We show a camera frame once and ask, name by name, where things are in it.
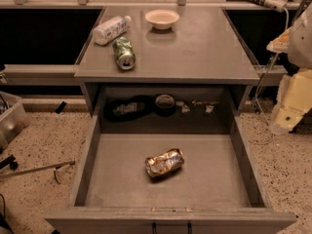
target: white bottle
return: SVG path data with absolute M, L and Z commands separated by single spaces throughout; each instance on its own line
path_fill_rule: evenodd
M 105 45 L 115 39 L 127 30 L 127 26 L 131 23 L 129 16 L 116 16 L 97 26 L 93 31 L 95 42 Z

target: soda can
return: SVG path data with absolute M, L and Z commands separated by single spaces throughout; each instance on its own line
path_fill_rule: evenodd
M 184 157 L 178 148 L 153 158 L 146 158 L 145 166 L 147 173 L 151 177 L 165 175 L 175 169 L 180 168 L 184 164 Z
M 126 37 L 119 37 L 113 42 L 114 57 L 117 65 L 124 70 L 132 69 L 136 63 L 136 55 L 131 42 Z

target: terrazzo floor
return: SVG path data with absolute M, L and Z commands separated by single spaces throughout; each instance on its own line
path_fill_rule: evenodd
M 79 162 L 91 119 L 89 113 L 75 111 L 70 104 L 60 114 L 55 112 L 57 104 L 38 107 L 40 111 L 25 108 L 30 125 L 9 144 L 0 155 L 1 160 L 13 154 L 19 162 L 18 171 L 71 160 Z M 271 108 L 270 103 L 265 103 L 267 117 Z M 296 134 L 272 137 L 262 115 L 255 114 L 249 105 L 241 119 L 274 210 L 297 216 L 297 222 L 279 234 L 312 233 L 312 127 L 302 126 Z M 76 168 L 61 169 L 61 184 L 54 180 L 53 170 L 0 180 L 7 221 L 16 234 L 54 231 L 44 220 L 44 213 L 68 207 Z M 7 172 L 6 167 L 0 174 Z

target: beige bowl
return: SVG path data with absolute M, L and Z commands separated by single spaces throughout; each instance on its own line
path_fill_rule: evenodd
M 170 10 L 154 10 L 146 13 L 145 19 L 152 23 L 154 28 L 168 29 L 179 19 L 178 13 Z

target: drawer handle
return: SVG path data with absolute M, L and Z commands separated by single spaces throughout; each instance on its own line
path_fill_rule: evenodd
M 157 234 L 156 223 L 153 223 L 153 234 Z M 189 222 L 187 224 L 187 234 L 192 234 L 192 224 Z

